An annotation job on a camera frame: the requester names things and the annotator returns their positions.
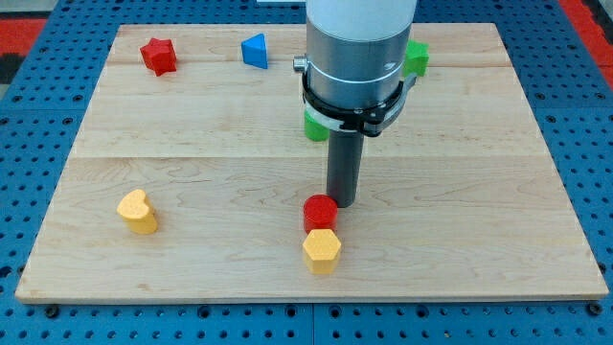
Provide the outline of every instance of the wooden board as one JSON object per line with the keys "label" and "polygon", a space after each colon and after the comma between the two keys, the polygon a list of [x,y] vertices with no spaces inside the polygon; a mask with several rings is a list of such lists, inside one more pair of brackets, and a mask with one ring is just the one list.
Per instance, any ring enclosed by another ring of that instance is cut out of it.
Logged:
{"label": "wooden board", "polygon": [[[241,62],[264,32],[269,69]],[[368,139],[341,262],[302,263],[301,207],[325,190],[291,59],[304,26],[123,26],[17,289],[25,303],[529,301],[607,287],[495,26],[415,24],[431,63]],[[172,38],[155,78],[138,48]],[[160,230],[115,213],[148,191]]]}

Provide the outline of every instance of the blue block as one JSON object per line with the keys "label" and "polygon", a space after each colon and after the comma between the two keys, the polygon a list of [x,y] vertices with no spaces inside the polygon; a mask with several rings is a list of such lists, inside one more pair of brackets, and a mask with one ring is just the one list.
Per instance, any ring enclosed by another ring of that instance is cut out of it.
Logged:
{"label": "blue block", "polygon": [[266,56],[266,39],[264,34],[255,36],[240,43],[242,61],[246,64],[268,69],[268,57]]}

